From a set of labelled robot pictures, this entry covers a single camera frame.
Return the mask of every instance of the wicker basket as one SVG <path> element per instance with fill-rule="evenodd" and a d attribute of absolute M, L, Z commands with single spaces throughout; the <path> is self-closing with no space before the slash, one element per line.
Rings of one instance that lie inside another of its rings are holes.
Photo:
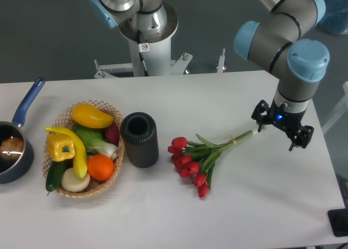
<path fill-rule="evenodd" d="M 123 117 L 120 114 L 120 112 L 118 110 L 116 110 L 112 105 L 110 105 L 108 103 L 104 103 L 103 101 L 101 101 L 101 102 L 88 101 L 88 102 L 83 102 L 83 103 L 91 104 L 94 107 L 98 108 L 99 110 L 111 115 L 114 118 L 114 121 L 116 122 L 116 124 L 118 126 L 121 125 Z M 71 112 L 72 112 L 72 109 L 78 104 L 81 104 L 81 103 L 77 103 L 77 104 L 73 105 L 72 107 L 67 108 L 63 112 L 63 114 L 60 114 L 58 116 L 58 118 L 55 120 L 53 127 L 67 127 L 69 129 L 71 129 L 75 124 L 74 120 L 71 117 Z M 69 191 L 65 190 L 61 185 L 57 188 L 57 192 L 61 195 L 64 195 L 64 196 L 77 197 L 77 198 L 85 198 L 85 197 L 90 197 L 90 196 L 95 195 L 95 194 L 99 194 L 101 191 L 103 191 L 105 188 L 107 188 L 115 180 L 115 178 L 120 170 L 120 166 L 121 166 L 121 163 L 123 160 L 124 153 L 125 153 L 125 146 L 123 144 L 122 138 L 120 138 L 120 143 L 119 143 L 119 147 L 117 150 L 117 157 L 114 159 L 115 172 L 107 181 L 101 182 L 101 181 L 97 181 L 91 177 L 91 181 L 90 181 L 89 185 L 87 186 L 87 188 L 85 188 L 81 192 L 69 192 Z M 45 150 L 43 152 L 43 162 L 42 162 L 43 176 L 45 178 L 47 177 L 48 169 L 51 166 L 52 162 L 53 161 L 49 157 L 46 146 L 45 146 Z"/>

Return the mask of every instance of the radish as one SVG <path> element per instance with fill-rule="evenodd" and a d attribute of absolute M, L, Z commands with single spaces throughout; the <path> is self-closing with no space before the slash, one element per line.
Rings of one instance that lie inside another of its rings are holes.
<path fill-rule="evenodd" d="M 106 128 L 105 130 L 105 139 L 107 142 L 119 146 L 120 141 L 120 129 L 115 121 Z"/>

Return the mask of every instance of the pan handle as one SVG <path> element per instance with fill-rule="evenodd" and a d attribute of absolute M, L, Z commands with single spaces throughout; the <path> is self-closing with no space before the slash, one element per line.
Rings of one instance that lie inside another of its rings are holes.
<path fill-rule="evenodd" d="M 38 95 L 39 91 L 45 84 L 46 80 L 44 78 L 38 78 L 34 85 L 30 88 L 21 104 L 18 106 L 15 115 L 13 116 L 12 122 L 17 124 L 19 127 L 24 125 L 24 121 L 26 119 L 26 114 L 29 109 L 29 106 Z"/>

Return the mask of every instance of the gray floor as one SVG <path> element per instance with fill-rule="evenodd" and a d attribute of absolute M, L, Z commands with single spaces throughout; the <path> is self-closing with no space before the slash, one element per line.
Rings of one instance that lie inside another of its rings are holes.
<path fill-rule="evenodd" d="M 228 71 L 259 69 L 233 50 L 234 36 L 243 23 L 270 19 L 258 0 L 164 1 L 179 17 L 172 59 L 188 52 L 194 56 L 189 66 L 192 73 L 215 72 L 226 48 Z M 313 98 L 323 123 L 343 97 L 342 85 L 348 81 L 348 35 L 335 36 L 315 27 L 305 37 L 323 42 L 331 54 L 327 75 Z M 99 23 L 89 0 L 0 0 L 0 83 L 34 81 L 39 76 L 47 80 L 91 79 L 94 59 L 100 65 L 130 62 L 127 42 L 117 29 Z M 345 114 L 325 136 L 340 184 L 343 179 L 341 186 L 348 179 L 347 119 Z"/>

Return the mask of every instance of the yellow squash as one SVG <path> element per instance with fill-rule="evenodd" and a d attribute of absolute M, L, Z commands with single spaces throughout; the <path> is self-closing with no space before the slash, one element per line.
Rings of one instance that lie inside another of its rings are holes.
<path fill-rule="evenodd" d="M 52 133 L 63 133 L 71 137 L 75 148 L 75 156 L 72 159 L 72 166 L 74 168 L 76 177 L 83 178 L 87 173 L 87 154 L 81 139 L 73 131 L 65 127 L 45 127 L 45 131 Z"/>
<path fill-rule="evenodd" d="M 91 104 L 79 104 L 72 109 L 72 118 L 88 128 L 107 128 L 113 122 L 113 117 L 102 112 Z"/>

